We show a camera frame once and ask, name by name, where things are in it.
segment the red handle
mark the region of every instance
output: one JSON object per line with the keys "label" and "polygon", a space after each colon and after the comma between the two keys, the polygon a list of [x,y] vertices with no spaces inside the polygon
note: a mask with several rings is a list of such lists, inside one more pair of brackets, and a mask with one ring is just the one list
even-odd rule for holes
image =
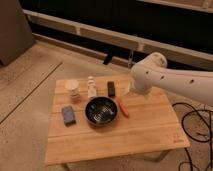
{"label": "red handle", "polygon": [[129,118],[129,112],[127,111],[126,107],[124,106],[124,104],[121,102],[121,100],[119,100],[118,98],[116,98],[116,101],[119,105],[119,108],[121,110],[121,112],[123,113],[123,115],[127,118]]}

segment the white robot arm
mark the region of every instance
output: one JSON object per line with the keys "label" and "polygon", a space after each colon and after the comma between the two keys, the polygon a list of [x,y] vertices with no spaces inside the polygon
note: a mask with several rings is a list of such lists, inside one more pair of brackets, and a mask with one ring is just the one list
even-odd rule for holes
{"label": "white robot arm", "polygon": [[130,91],[147,94],[152,86],[213,106],[213,73],[167,69],[166,58],[154,52],[136,63]]}

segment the tabletop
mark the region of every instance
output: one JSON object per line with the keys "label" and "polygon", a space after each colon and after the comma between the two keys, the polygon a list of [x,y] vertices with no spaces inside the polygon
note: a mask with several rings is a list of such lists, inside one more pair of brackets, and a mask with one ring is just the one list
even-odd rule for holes
{"label": "tabletop", "polygon": [[[80,78],[77,100],[65,89],[66,80],[56,82],[49,122],[45,164],[63,164],[122,155],[132,155],[188,147],[189,141],[165,92],[153,87],[147,95],[126,94],[129,74],[94,77],[98,96],[107,96],[107,81],[114,81],[116,96],[122,100],[129,118],[118,110],[116,119],[105,127],[91,126],[85,116],[87,78]],[[66,127],[62,107],[71,105],[76,124]]]}

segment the table leg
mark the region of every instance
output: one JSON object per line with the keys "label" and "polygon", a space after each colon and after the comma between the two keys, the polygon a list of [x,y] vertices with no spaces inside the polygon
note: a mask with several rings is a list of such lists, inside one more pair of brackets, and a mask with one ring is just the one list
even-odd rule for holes
{"label": "table leg", "polygon": [[64,169],[64,171],[71,171],[71,169],[68,167],[67,164],[61,164],[61,166]]}
{"label": "table leg", "polygon": [[166,155],[169,152],[170,152],[170,150],[162,151],[157,157],[144,156],[143,159],[151,161],[151,162],[160,162],[161,160],[163,160],[166,157]]}

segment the small bottle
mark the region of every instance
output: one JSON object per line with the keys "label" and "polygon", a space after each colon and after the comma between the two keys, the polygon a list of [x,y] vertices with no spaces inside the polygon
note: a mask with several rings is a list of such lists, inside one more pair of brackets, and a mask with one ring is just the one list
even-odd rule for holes
{"label": "small bottle", "polygon": [[95,80],[93,79],[92,76],[88,77],[87,85],[88,85],[88,99],[93,98],[93,97],[97,97]]}

